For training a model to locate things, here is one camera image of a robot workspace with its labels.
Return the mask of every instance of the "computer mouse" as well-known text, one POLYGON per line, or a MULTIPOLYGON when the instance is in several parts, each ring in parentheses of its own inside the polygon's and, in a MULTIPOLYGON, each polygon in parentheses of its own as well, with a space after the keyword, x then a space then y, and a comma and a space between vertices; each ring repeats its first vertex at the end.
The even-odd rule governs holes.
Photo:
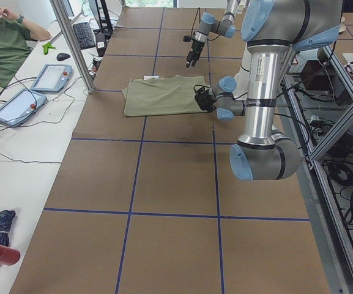
POLYGON ((65 60, 67 58, 69 58, 70 55, 67 54, 67 53, 59 53, 57 56, 56 56, 56 60, 58 61, 62 61, 62 60, 65 60))

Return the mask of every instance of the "keyboard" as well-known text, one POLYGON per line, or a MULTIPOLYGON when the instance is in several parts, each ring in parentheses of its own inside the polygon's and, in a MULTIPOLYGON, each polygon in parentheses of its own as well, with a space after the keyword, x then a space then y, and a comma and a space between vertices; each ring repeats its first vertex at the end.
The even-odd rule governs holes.
POLYGON ((92 29, 88 22, 73 24, 73 32, 78 39, 81 49, 96 47, 92 29))

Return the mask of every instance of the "white desk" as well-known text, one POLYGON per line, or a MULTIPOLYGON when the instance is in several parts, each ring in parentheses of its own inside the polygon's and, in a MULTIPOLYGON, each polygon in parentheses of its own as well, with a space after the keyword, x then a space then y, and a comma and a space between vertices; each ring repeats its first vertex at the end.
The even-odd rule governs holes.
MULTIPOLYGON (((49 30, 55 36, 60 31, 58 23, 54 22, 49 30)), ((35 46, 33 52, 16 74, 17 79, 36 77, 46 63, 70 64, 73 67, 73 75, 65 88, 69 87, 80 76, 80 73, 73 57, 62 62, 56 60, 58 53, 70 53, 64 37, 60 36, 53 43, 56 50, 49 49, 47 55, 43 54, 42 45, 44 43, 40 42, 35 46)), ((93 59, 91 54, 97 56, 95 48, 83 50, 88 67, 93 59)), ((33 81, 26 81, 25 85, 29 88, 33 81)), ((0 96, 0 100, 8 100, 21 88, 23 86, 18 83, 6 89, 0 96)), ((87 96, 82 79, 79 79, 67 93, 75 98, 73 104, 71 104, 73 99, 63 94, 58 100, 40 108, 29 121, 24 123, 24 126, 40 121, 59 121, 66 108, 71 104, 60 123, 40 123, 30 127, 2 130, 0 132, 0 153, 25 161, 62 161, 87 96)), ((48 100, 51 100, 57 95, 47 96, 48 100)), ((59 166, 59 164, 23 164, 12 162, 0 156, 0 211, 4 209, 14 209, 16 211, 17 216, 13 220, 12 230, 9 233, 10 247, 21 252, 18 263, 0 267, 0 294, 9 293, 13 285, 59 166)))

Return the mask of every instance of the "tablet device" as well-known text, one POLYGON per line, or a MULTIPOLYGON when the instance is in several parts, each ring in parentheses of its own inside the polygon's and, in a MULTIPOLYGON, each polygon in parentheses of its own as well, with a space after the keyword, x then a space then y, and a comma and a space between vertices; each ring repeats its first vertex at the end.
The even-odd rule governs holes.
POLYGON ((63 89, 72 74, 68 64, 46 64, 38 74, 31 90, 41 93, 57 93, 63 89))
POLYGON ((22 89, 0 108, 0 123, 15 127, 23 124, 47 100, 46 95, 22 89))

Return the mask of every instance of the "watch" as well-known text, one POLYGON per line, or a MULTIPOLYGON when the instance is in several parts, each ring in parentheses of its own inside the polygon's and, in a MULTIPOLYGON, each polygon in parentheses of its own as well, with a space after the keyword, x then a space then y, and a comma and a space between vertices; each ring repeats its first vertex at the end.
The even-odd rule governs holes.
POLYGON ((18 23, 23 23, 23 19, 24 19, 24 16, 22 16, 21 14, 18 16, 17 18, 17 22, 18 23))

